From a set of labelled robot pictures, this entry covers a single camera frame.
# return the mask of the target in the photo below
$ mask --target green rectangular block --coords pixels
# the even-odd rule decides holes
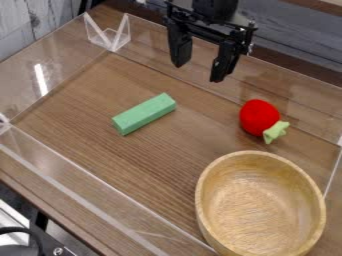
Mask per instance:
[[[175,100],[162,93],[112,118],[112,123],[122,135],[127,135],[177,108]]]

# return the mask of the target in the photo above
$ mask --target wooden bowl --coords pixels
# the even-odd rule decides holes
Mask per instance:
[[[215,160],[197,186],[203,236],[221,255],[302,256],[326,224],[315,182],[285,158],[242,151]]]

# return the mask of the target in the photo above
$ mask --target toy strawberry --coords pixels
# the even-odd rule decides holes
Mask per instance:
[[[262,137],[266,144],[286,135],[290,123],[281,121],[277,108],[263,100],[250,100],[241,109],[241,125],[246,132]]]

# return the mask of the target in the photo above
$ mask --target robotic arm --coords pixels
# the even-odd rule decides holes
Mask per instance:
[[[241,54],[251,52],[255,22],[237,12],[238,0],[167,0],[166,3],[173,63],[179,68],[190,61],[195,36],[219,45],[210,81],[223,81],[235,69]]]

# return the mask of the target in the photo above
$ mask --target bowl rim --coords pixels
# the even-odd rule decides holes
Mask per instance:
[[[211,225],[209,224],[206,215],[203,213],[203,208],[202,208],[202,203],[201,203],[201,199],[202,199],[202,190],[203,190],[203,183],[206,181],[206,178],[209,176],[209,174],[211,173],[211,169],[215,165],[218,165],[218,163],[221,163],[223,160],[237,157],[239,155],[261,155],[261,156],[267,156],[271,157],[279,161],[282,161],[283,163],[286,163],[287,165],[290,165],[294,170],[301,174],[301,176],[303,177],[303,179],[309,182],[309,185],[311,186],[311,189],[314,191],[315,197],[318,199],[318,207],[320,207],[320,223],[317,225],[317,229],[313,232],[310,238],[307,239],[307,241],[301,245],[301,247],[298,248],[297,252],[291,252],[290,254],[282,254],[282,255],[277,255],[277,256],[298,256],[302,255],[303,253],[306,253],[313,246],[315,245],[315,243],[318,242],[324,230],[325,230],[325,226],[326,226],[326,203],[325,203],[325,198],[321,192],[321,189],[318,188],[317,183],[314,182],[313,178],[309,176],[309,174],[303,171],[303,169],[294,164],[290,160],[287,160],[286,158],[269,153],[269,152],[263,152],[263,151],[257,151],[257,150],[245,150],[245,151],[238,151],[234,153],[230,153],[227,155],[223,155],[222,157],[219,157],[217,160],[214,160],[214,162],[206,167],[199,180],[198,180],[198,184],[197,184],[197,190],[195,190],[195,208],[197,208],[197,217],[198,217],[198,221],[201,221],[206,231],[209,232],[210,236],[215,239],[215,241],[221,244],[221,246],[223,246],[225,248],[227,248],[231,252],[237,253],[238,255],[243,255],[243,256],[259,256],[259,254],[254,254],[249,251],[245,251],[239,248],[237,248],[234,245],[225,245],[221,242],[219,237],[217,236],[217,233],[213,231],[211,229]]]

